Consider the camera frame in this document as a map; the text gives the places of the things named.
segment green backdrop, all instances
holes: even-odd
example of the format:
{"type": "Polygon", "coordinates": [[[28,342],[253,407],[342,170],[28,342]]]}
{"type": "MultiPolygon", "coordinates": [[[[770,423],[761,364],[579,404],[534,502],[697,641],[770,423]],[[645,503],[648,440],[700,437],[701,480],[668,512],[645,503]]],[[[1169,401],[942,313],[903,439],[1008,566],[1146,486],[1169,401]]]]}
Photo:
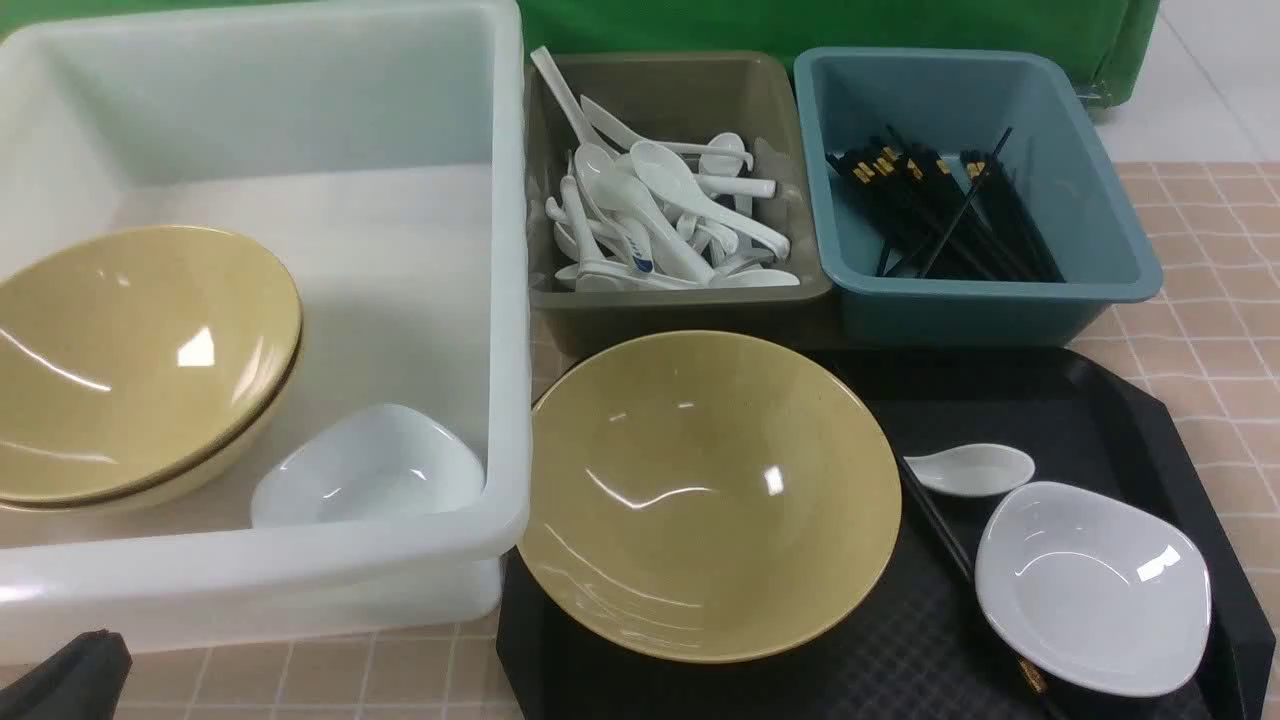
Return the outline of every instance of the green backdrop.
{"type": "MultiPolygon", "coordinates": [[[[35,22],[275,0],[0,0],[0,33],[35,22]]],[[[1094,104],[1129,99],[1158,0],[521,0],[529,47],[763,50],[820,45],[1024,50],[1062,65],[1094,104]]]]}

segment gray plastic bin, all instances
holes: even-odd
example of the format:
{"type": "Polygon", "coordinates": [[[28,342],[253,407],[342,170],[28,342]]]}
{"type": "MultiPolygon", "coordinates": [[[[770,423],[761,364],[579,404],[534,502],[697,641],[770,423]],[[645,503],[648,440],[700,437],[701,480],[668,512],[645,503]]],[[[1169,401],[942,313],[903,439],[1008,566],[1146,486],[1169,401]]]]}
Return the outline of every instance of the gray plastic bin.
{"type": "Polygon", "coordinates": [[[822,47],[795,65],[822,266],[842,290],[856,345],[1064,345],[1114,302],[1164,281],[1088,114],[1053,63],[1020,53],[822,47]],[[1039,225],[1065,283],[877,278],[879,233],[849,202],[827,152],[887,136],[954,158],[992,149],[1039,225]]]}
{"type": "Polygon", "coordinates": [[[557,56],[577,95],[608,108],[657,140],[705,142],[735,131],[755,154],[754,177],[778,182],[773,200],[756,201],[756,219],[791,238],[778,266],[796,287],[660,292],[566,292],[553,273],[568,263],[552,237],[543,204],[559,195],[567,151],[577,141],[541,77],[525,74],[527,119],[530,305],[557,347],[582,357],[632,337],[673,329],[744,332],[795,346],[836,334],[837,307],[822,272],[809,209],[809,182],[795,97],[786,69],[760,53],[668,53],[557,56]]]}

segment white plastic tub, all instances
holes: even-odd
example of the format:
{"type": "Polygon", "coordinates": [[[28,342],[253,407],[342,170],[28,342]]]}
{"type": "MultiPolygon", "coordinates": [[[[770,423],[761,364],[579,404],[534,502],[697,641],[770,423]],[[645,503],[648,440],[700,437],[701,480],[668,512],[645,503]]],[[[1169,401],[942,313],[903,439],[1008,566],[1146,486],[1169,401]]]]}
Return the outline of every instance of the white plastic tub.
{"type": "Polygon", "coordinates": [[[74,20],[0,45],[0,278],[120,227],[227,228],[288,265],[306,338],[278,419],[202,491],[136,515],[0,512],[0,664],[97,628],[152,651],[497,603],[529,507],[522,56],[511,0],[74,20]],[[379,402],[485,459],[480,500],[248,529],[262,474],[379,402]]]}

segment black plastic tray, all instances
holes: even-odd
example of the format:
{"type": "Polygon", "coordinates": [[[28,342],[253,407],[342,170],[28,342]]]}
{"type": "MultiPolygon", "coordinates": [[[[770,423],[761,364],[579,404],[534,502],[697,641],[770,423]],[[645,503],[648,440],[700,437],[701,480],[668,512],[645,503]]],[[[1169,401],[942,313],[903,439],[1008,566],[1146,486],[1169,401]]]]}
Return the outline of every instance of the black plastic tray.
{"type": "MultiPolygon", "coordinates": [[[[899,454],[1020,447],[1038,478],[1124,500],[1199,546],[1215,607],[1196,680],[1162,698],[1123,700],[1050,678],[1074,719],[1261,717],[1275,635],[1160,401],[1066,350],[810,356],[872,407],[899,454]]],[[[909,497],[884,575],[845,621],[797,650],[736,665],[613,646],[564,615],[512,553],[498,655],[521,710],[527,720],[1043,717],[909,497]]],[[[996,500],[938,505],[974,552],[996,500]]]]}

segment white floor tile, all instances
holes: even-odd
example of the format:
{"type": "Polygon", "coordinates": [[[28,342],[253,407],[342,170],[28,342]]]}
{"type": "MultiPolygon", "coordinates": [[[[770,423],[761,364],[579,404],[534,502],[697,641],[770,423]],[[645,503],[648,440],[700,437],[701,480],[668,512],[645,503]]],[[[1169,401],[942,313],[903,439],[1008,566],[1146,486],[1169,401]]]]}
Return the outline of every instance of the white floor tile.
{"type": "Polygon", "coordinates": [[[1119,163],[1256,161],[1261,154],[1162,19],[1156,22],[1133,97],[1097,113],[1094,123],[1119,163]]]}
{"type": "Polygon", "coordinates": [[[1268,160],[1280,160],[1280,3],[1166,0],[1165,19],[1268,160]]]}

